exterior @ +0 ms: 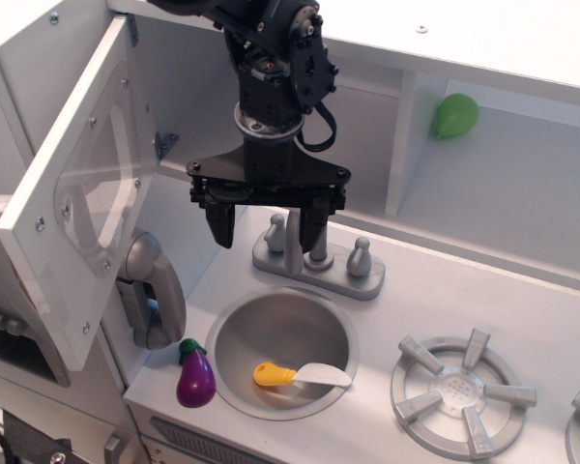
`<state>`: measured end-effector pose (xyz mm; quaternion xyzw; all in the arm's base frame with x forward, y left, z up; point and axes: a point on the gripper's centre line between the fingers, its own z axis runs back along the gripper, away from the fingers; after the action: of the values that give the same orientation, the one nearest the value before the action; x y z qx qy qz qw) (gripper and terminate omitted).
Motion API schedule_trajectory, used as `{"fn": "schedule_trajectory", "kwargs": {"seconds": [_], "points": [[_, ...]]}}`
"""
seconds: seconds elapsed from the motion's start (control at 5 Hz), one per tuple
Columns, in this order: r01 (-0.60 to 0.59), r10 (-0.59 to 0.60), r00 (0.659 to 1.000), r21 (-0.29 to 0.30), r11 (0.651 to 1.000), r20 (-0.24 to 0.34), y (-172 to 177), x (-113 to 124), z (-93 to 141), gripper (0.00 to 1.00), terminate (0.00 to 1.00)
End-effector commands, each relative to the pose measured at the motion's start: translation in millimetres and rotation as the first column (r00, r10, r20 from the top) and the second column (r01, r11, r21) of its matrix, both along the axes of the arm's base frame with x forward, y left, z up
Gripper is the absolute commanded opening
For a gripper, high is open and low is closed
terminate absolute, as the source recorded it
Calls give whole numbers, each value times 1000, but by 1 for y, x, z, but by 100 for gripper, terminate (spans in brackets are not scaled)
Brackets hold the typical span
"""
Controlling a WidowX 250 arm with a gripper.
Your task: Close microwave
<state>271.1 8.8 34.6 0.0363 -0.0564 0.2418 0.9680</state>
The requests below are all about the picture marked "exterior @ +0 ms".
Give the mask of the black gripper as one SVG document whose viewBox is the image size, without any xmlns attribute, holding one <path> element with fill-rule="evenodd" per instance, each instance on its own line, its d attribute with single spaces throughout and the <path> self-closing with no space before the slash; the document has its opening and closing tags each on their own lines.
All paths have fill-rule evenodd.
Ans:
<svg viewBox="0 0 580 464">
<path fill-rule="evenodd" d="M 190 200 L 204 207 L 218 245 L 231 248 L 235 206 L 257 205 L 300 209 L 299 241 L 312 251 L 327 225 L 327 214 L 345 208 L 350 171 L 314 158 L 295 141 L 280 143 L 245 139 L 221 155 L 187 164 Z"/>
</svg>

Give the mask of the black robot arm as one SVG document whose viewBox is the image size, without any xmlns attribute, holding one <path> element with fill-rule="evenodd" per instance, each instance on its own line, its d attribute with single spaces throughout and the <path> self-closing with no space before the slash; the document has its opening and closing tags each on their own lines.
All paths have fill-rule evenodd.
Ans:
<svg viewBox="0 0 580 464">
<path fill-rule="evenodd" d="M 190 199 L 206 212 L 215 241 L 233 245 L 238 205 L 295 208 L 299 243 L 317 245 L 345 206 L 348 169 L 315 158 L 335 143 L 324 105 L 339 72 L 323 42 L 315 1 L 158 1 L 173 15 L 203 16 L 222 31 L 239 82 L 240 147 L 193 160 Z"/>
</svg>

